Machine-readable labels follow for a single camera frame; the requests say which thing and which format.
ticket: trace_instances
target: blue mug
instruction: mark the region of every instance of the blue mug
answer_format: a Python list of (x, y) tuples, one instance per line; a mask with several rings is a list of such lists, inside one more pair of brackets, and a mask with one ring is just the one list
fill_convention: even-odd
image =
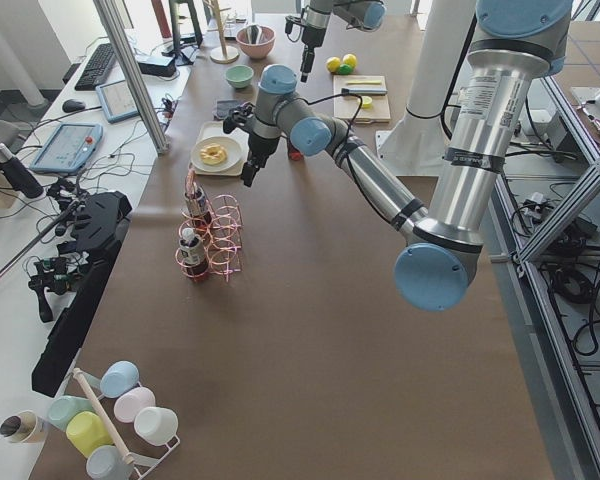
[(63, 395), (56, 398), (49, 406), (47, 420), (51, 425), (64, 432), (71, 419), (80, 412), (93, 412), (91, 402), (86, 398)]
[(111, 365), (100, 380), (100, 391), (107, 398), (118, 398), (140, 381), (138, 367), (126, 360)]
[(133, 464), (124, 463), (111, 445), (96, 448), (87, 459), (87, 474), (94, 480), (126, 480), (132, 471)]

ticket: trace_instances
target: bowl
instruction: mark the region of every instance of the bowl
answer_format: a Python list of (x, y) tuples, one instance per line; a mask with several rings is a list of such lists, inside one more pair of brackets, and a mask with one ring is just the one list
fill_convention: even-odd
[(245, 88), (251, 83), (253, 69), (246, 65), (235, 65), (224, 72), (224, 78), (233, 88)]
[(251, 44), (247, 42), (247, 28), (249, 27), (243, 28), (236, 34), (236, 42), (238, 42), (240, 50), (253, 60), (260, 60), (269, 55), (269, 52), (273, 48), (273, 42), (276, 39), (276, 32), (269, 27), (261, 26), (262, 41), (257, 44)]

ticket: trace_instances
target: white plate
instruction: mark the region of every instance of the white plate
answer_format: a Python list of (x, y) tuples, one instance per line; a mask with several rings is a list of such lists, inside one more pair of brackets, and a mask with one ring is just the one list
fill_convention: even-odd
[[(224, 147), (224, 149), (227, 151), (227, 159), (224, 162), (217, 165), (207, 165), (202, 161), (200, 158), (200, 150), (205, 148), (210, 143), (217, 143), (218, 145)], [(196, 167), (196, 169), (204, 172), (224, 172), (238, 163), (241, 156), (242, 148), (240, 147), (240, 144), (233, 138), (209, 137), (205, 138), (204, 140), (200, 140), (195, 144), (193, 150), (191, 150), (191, 163)]]

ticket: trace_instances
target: robotic arm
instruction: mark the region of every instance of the robotic arm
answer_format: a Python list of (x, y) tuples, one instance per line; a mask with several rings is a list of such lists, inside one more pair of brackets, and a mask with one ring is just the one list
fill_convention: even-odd
[(313, 67), (314, 51), (322, 46), (332, 13), (342, 18), (351, 28), (368, 32), (380, 27), (385, 11), (382, 0), (311, 0), (303, 9), (301, 17), (288, 16), (285, 32), (289, 35), (293, 26), (298, 25), (305, 45), (300, 81), (307, 81)]
[[(528, 9), (521, 12), (520, 3)], [(562, 66), (569, 13), (568, 0), (478, 3), (479, 29), (468, 54), (473, 76), (428, 210), (344, 121), (315, 115), (295, 91), (295, 74), (283, 65), (263, 71), (255, 105), (225, 120), (226, 133), (236, 127), (249, 133), (242, 179), (252, 184), (281, 132), (306, 156), (325, 150), (405, 237), (394, 270), (400, 293), (425, 310), (454, 306), (475, 276), (483, 245), (480, 221), (531, 80)]]

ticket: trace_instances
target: wooden cutting board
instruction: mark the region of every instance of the wooden cutting board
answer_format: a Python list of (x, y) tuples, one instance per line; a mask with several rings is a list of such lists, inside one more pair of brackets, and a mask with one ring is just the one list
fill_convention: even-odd
[[(373, 84), (347, 84), (351, 81), (380, 81), (379, 85)], [(387, 88), (383, 75), (334, 75), (333, 76), (333, 93), (338, 94), (343, 88)], [(389, 96), (371, 96), (373, 104), (371, 108), (361, 109), (356, 117), (355, 123), (373, 123), (373, 122), (389, 122), (391, 121), (391, 113), (389, 112)], [(358, 99), (355, 97), (336, 97), (333, 99), (333, 115), (343, 120), (350, 120), (358, 108)]]

